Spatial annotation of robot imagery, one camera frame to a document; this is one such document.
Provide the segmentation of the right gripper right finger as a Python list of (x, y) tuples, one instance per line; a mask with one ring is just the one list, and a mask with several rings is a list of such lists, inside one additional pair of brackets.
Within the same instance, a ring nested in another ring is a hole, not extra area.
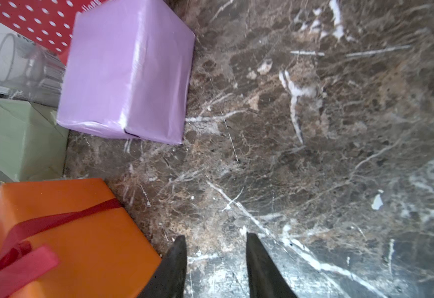
[(255, 233), (247, 233), (246, 264), (251, 298), (298, 298)]

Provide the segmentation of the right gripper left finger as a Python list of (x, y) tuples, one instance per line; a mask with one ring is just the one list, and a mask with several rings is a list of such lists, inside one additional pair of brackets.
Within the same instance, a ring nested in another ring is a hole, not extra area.
[(138, 298), (183, 298), (187, 274), (187, 244), (178, 236)]

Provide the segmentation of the green gift box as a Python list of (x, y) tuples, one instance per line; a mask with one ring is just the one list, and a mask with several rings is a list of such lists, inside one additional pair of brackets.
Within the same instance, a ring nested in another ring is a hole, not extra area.
[(68, 137), (56, 109), (0, 99), (0, 171), (12, 181), (61, 178)]

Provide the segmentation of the purple gift box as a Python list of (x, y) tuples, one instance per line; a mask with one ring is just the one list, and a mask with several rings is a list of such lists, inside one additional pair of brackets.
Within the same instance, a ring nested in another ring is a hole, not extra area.
[(163, 1), (107, 1), (75, 19), (57, 122), (109, 139), (183, 140), (194, 33)]

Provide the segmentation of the red ribbon bow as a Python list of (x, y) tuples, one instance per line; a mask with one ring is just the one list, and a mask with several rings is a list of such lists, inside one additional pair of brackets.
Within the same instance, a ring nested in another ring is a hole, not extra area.
[(33, 248), (29, 237), (120, 207), (117, 199), (110, 199), (82, 211), (38, 217), (15, 225), (0, 250), (0, 298), (8, 298), (60, 265), (59, 256), (50, 246)]

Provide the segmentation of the orange gift box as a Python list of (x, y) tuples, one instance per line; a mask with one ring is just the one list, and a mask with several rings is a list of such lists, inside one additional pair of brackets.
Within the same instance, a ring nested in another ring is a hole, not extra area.
[[(114, 194), (99, 178), (0, 186), (0, 250), (18, 223), (82, 211)], [(134, 298), (161, 258), (124, 207), (99, 212), (28, 238), (48, 245), (60, 265), (9, 298)]]

